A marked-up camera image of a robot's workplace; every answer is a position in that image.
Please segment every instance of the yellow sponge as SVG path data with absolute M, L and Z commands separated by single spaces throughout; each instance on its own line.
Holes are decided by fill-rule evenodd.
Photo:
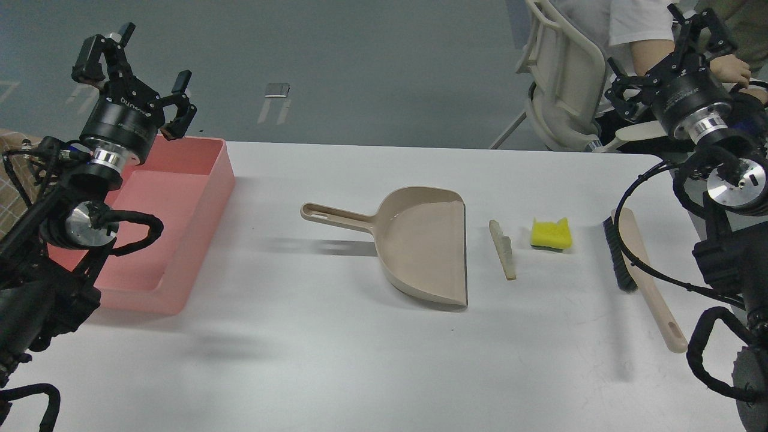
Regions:
M 568 249 L 572 243 L 571 231 L 568 229 L 568 218 L 562 218 L 557 223 L 533 220 L 531 246 Z

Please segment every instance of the beige brush handle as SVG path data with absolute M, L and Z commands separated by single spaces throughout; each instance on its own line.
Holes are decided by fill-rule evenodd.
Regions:
M 615 220 L 615 213 L 615 210 L 611 212 L 611 219 L 613 220 Z M 621 240 L 624 241 L 629 250 L 640 258 L 641 261 L 648 264 L 648 253 L 645 251 L 640 228 L 637 227 L 637 221 L 635 221 L 632 210 L 628 208 L 621 209 L 621 217 L 619 218 L 619 226 L 617 228 L 621 234 Z M 677 325 L 677 321 L 672 316 L 667 302 L 664 301 L 658 288 L 656 288 L 654 278 L 633 266 L 626 255 L 622 254 L 622 256 L 624 256 L 624 263 L 627 265 L 629 274 L 637 283 L 637 289 L 643 294 L 645 302 L 648 304 L 654 320 L 656 320 L 656 325 L 659 327 L 667 348 L 674 353 L 684 353 L 688 349 L 688 341 L 683 336 L 680 326 Z

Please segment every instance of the pink storage bin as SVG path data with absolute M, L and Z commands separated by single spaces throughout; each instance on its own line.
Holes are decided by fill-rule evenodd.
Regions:
M 123 172 L 123 186 L 107 204 L 154 214 L 163 234 L 151 246 L 110 256 L 96 280 L 101 306 L 178 314 L 184 308 L 214 236 L 235 178 L 224 140 L 157 136 L 147 162 Z M 117 246 L 138 241 L 143 225 L 121 223 Z M 50 256 L 72 269 L 83 251 L 50 247 Z

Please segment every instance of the brush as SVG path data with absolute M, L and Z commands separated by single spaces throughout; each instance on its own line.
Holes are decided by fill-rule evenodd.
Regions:
M 621 232 L 621 240 L 626 244 L 627 248 L 636 257 L 640 258 L 641 261 L 648 263 L 648 253 L 645 251 L 643 238 L 640 235 L 640 229 L 637 227 L 634 214 L 632 210 L 623 208 L 619 225 L 617 226 L 614 223 L 615 213 L 616 211 L 613 210 L 611 217 L 603 222 L 603 229 L 605 230 L 608 247 L 611 249 L 611 260 L 614 262 L 614 273 L 616 274 L 619 288 L 626 292 L 639 290 L 643 294 L 651 314 L 654 316 L 656 325 L 659 327 L 659 332 L 661 332 L 667 348 L 674 353 L 684 353 L 688 349 L 688 341 L 683 336 L 683 332 L 680 330 L 680 326 L 677 325 L 674 316 L 672 316 L 667 302 L 664 301 L 658 288 L 656 288 L 653 277 L 637 266 L 632 265 L 621 251 L 619 231 Z
M 493 245 L 496 246 L 496 254 L 502 262 L 502 270 L 507 281 L 513 281 L 518 278 L 515 273 L 515 262 L 512 260 L 512 240 L 504 235 L 501 225 L 497 221 L 489 221 L 488 229 L 491 232 Z

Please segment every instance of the beige dustpan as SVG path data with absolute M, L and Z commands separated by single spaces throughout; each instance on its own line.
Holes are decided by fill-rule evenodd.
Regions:
M 443 304 L 467 304 L 464 201 L 435 188 L 389 194 L 373 216 L 304 204 L 301 217 L 373 234 L 384 274 L 400 291 Z

